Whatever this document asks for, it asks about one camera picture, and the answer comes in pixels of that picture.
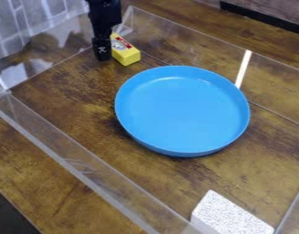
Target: clear acrylic box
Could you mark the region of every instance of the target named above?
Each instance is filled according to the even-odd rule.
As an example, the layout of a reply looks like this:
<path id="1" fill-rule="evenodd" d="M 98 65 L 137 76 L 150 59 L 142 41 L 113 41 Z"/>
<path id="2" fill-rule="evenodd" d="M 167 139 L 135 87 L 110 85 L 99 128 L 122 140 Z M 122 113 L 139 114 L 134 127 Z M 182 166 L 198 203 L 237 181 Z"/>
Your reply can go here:
<path id="1" fill-rule="evenodd" d="M 93 141 L 118 147 L 119 151 L 122 141 L 131 146 L 130 154 L 122 155 L 131 166 L 122 166 L 122 161 L 114 160 L 118 157 L 114 151 L 102 150 L 99 144 L 89 147 L 91 143 L 82 142 L 81 135 L 52 116 L 62 115 L 64 122 L 70 121 L 70 124 L 75 118 L 90 118 L 78 109 L 83 107 L 82 103 L 58 108 L 52 99 L 60 94 L 51 92 L 46 94 L 44 102 L 52 103 L 52 106 L 27 98 L 28 91 L 38 91 L 39 97 L 43 97 L 40 86 L 30 89 L 34 86 L 31 82 L 43 75 L 36 74 L 47 69 L 60 68 L 66 59 L 79 66 L 81 61 L 90 56 L 90 21 L 87 16 L 71 20 L 71 24 L 78 24 L 79 28 L 77 33 L 68 31 L 70 44 L 64 42 L 60 48 L 52 50 L 50 40 L 43 40 L 39 35 L 32 40 L 32 46 L 23 51 L 20 61 L 15 60 L 14 63 L 11 58 L 0 61 L 0 117 L 149 233 L 211 233 L 209 227 L 197 230 L 189 221 L 193 209 L 209 189 L 217 190 L 276 226 L 292 203 L 288 196 L 299 188 L 299 69 L 256 53 L 252 53 L 246 66 L 246 49 L 130 6 L 123 24 L 115 31 L 141 49 L 145 57 L 142 69 L 190 65 L 210 69 L 235 82 L 242 68 L 245 78 L 238 85 L 250 101 L 252 120 L 245 135 L 225 151 L 215 156 L 189 160 L 163 157 L 145 150 L 117 130 L 119 126 L 115 119 L 109 126 L 111 133 L 101 138 L 103 122 L 97 121 L 94 128 L 87 130 Z M 67 24 L 70 22 L 44 32 L 43 36 L 50 35 L 59 41 L 62 28 L 68 28 Z M 46 53 L 38 53 L 35 42 L 43 45 Z M 31 63 L 32 59 L 43 59 L 40 63 L 44 66 L 40 69 L 39 63 Z M 18 66 L 23 66 L 23 73 L 14 70 Z M 105 65 L 95 62 L 87 66 L 102 69 Z M 101 81 L 103 78 L 89 80 L 98 90 L 107 93 L 110 110 L 118 88 L 138 69 L 134 66 L 123 68 L 117 64 L 114 70 L 118 72 L 117 78 L 109 81 L 114 85 L 113 90 L 105 90 Z M 14 74 L 16 81 L 8 79 Z M 68 85 L 81 90 L 89 81 L 79 84 L 68 82 Z M 42 82 L 46 86 L 62 85 L 48 78 Z M 94 94 L 95 89 L 89 88 L 86 92 L 87 95 Z M 77 113 L 78 116 L 66 116 L 66 112 Z M 265 148 L 265 142 L 272 145 L 269 148 Z M 149 170 L 166 165 L 165 178 L 158 180 L 151 174 L 134 174 L 133 165 L 147 165 Z M 249 168 L 254 178 L 246 176 Z M 286 173 L 282 180 L 278 176 L 281 173 Z M 269 208 L 268 204 L 277 204 L 277 208 Z"/>

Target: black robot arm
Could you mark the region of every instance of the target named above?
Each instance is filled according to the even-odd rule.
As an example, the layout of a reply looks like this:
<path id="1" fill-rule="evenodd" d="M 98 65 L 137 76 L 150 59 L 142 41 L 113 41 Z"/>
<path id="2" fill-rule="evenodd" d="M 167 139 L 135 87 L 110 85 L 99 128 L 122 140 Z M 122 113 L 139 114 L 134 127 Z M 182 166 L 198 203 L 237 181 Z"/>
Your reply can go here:
<path id="1" fill-rule="evenodd" d="M 87 0 L 90 5 L 89 17 L 93 22 L 93 49 L 101 61 L 111 60 L 113 27 L 122 23 L 121 0 Z"/>

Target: blue plate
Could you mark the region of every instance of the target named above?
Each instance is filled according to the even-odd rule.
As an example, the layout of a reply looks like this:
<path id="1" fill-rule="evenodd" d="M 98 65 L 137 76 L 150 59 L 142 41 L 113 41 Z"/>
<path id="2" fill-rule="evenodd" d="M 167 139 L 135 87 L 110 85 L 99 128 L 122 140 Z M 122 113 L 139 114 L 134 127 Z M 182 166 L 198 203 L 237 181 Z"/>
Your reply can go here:
<path id="1" fill-rule="evenodd" d="M 123 128 L 153 151 L 179 157 L 218 152 L 250 123 L 248 99 L 217 73 L 167 66 L 138 73 L 115 100 Z"/>

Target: yellow block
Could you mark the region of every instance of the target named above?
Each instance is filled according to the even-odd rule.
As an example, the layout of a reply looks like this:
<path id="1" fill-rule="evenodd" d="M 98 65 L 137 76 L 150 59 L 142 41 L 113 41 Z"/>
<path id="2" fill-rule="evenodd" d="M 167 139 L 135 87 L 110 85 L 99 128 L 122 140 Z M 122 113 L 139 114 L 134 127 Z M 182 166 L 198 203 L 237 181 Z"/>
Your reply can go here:
<path id="1" fill-rule="evenodd" d="M 123 66 L 141 60 L 141 51 L 117 34 L 111 35 L 113 57 Z"/>

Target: white textured block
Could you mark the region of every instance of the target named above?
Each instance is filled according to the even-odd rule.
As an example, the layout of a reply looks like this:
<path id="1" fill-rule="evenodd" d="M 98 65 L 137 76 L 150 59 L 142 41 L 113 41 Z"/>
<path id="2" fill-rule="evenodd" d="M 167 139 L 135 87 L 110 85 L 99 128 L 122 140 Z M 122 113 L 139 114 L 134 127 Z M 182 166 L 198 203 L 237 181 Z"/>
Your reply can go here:
<path id="1" fill-rule="evenodd" d="M 197 228 L 210 227 L 209 234 L 274 233 L 270 225 L 211 190 L 193 211 L 191 223 Z"/>

